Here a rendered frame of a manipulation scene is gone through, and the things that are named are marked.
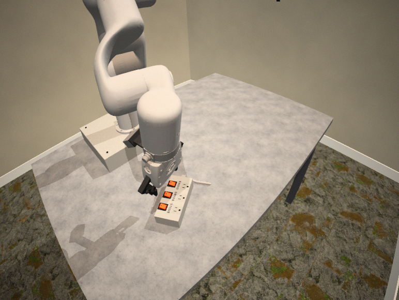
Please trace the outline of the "beige power strip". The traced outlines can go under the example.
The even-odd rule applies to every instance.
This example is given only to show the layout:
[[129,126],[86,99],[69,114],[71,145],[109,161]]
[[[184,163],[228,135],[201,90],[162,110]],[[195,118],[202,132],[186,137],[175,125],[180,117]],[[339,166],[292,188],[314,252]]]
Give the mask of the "beige power strip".
[[180,228],[193,189],[193,182],[211,185],[209,182],[196,181],[186,175],[171,175],[154,215],[157,223]]

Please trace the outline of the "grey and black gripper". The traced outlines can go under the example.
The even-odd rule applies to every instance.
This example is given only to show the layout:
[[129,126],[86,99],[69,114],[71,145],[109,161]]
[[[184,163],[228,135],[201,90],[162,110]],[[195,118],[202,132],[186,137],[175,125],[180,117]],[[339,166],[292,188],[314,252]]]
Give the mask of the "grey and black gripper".
[[[144,180],[141,183],[138,192],[141,194],[158,195],[157,189],[164,185],[174,171],[178,170],[181,162],[183,142],[179,140],[179,150],[174,158],[165,162],[153,162],[152,160],[145,163],[142,160],[142,173]],[[153,186],[149,183],[152,183]]]

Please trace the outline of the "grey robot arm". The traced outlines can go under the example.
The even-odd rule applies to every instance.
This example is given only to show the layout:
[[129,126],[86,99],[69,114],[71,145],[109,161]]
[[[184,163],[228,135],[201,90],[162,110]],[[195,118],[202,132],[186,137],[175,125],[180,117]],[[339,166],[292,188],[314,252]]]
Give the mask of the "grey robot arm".
[[145,163],[171,160],[179,150],[182,103],[172,73],[163,65],[147,67],[138,9],[156,0],[82,1],[96,24],[94,73],[103,106],[117,119],[116,131],[129,134],[123,140],[128,148],[143,149]]

